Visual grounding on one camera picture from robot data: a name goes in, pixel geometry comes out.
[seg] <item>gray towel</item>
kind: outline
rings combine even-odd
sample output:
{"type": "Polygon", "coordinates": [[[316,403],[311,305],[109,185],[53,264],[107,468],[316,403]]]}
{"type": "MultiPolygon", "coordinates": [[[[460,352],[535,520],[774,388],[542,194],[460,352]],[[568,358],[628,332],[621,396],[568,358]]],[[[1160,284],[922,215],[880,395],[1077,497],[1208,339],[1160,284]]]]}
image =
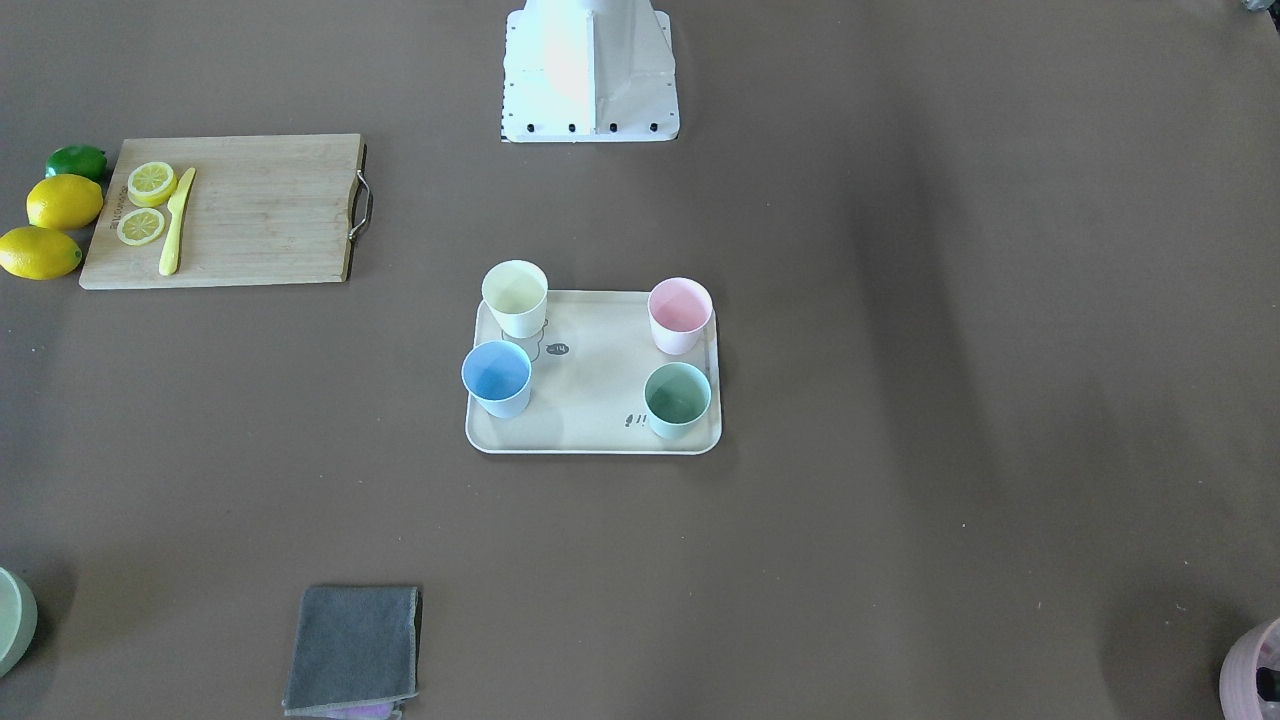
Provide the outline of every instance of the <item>gray towel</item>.
{"type": "Polygon", "coordinates": [[[302,593],[284,715],[399,716],[417,694],[417,588],[316,585],[302,593]]]}

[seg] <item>knife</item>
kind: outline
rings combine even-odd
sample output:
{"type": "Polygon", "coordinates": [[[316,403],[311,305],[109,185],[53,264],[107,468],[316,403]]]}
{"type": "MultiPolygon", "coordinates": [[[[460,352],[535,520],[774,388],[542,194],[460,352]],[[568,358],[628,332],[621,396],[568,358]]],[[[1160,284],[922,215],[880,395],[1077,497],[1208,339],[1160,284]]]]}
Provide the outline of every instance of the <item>knife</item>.
{"type": "Polygon", "coordinates": [[[191,181],[196,177],[196,168],[187,168],[178,181],[178,190],[169,196],[169,234],[164,238],[164,249],[160,250],[160,274],[172,275],[178,269],[178,243],[182,241],[182,214],[187,209],[187,195],[191,193],[191,181]]]}

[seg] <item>cutting board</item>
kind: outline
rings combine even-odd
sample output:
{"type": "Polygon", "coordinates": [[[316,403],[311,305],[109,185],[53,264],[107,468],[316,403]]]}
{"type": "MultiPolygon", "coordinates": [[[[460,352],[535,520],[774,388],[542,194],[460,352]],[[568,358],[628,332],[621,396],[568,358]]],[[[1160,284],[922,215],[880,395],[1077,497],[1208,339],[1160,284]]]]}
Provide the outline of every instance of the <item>cutting board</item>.
{"type": "MultiPolygon", "coordinates": [[[[364,163],[360,135],[125,140],[90,240],[87,290],[319,283],[347,279],[352,204],[364,163]],[[161,275],[164,236],[129,246],[115,236],[134,209],[128,178],[163,160],[196,168],[182,224],[178,272],[161,275]]],[[[157,210],[170,220],[169,209],[157,210]]]]}

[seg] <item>bowl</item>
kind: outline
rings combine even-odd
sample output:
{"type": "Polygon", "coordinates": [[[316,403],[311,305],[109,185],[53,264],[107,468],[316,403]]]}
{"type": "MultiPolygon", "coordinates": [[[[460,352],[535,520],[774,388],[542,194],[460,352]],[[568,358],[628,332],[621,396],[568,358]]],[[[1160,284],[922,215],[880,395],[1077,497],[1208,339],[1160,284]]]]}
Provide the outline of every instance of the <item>bowl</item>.
{"type": "Polygon", "coordinates": [[[31,644],[36,634],[36,596],[22,578],[0,568],[0,678],[31,644]]]}
{"type": "Polygon", "coordinates": [[[1263,720],[1258,667],[1280,666],[1280,619],[1263,623],[1235,641],[1222,661],[1217,693],[1226,720],[1263,720]]]}

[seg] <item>knife handle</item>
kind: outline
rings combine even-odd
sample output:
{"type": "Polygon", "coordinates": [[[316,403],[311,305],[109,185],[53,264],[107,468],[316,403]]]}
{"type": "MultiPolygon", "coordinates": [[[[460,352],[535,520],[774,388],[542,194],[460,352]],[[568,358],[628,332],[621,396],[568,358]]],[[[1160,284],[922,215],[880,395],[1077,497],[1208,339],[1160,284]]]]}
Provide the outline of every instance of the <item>knife handle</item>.
{"type": "Polygon", "coordinates": [[[170,213],[169,232],[164,237],[164,247],[160,250],[160,274],[172,275],[178,270],[178,245],[182,240],[182,217],[186,208],[177,213],[170,213]]]}

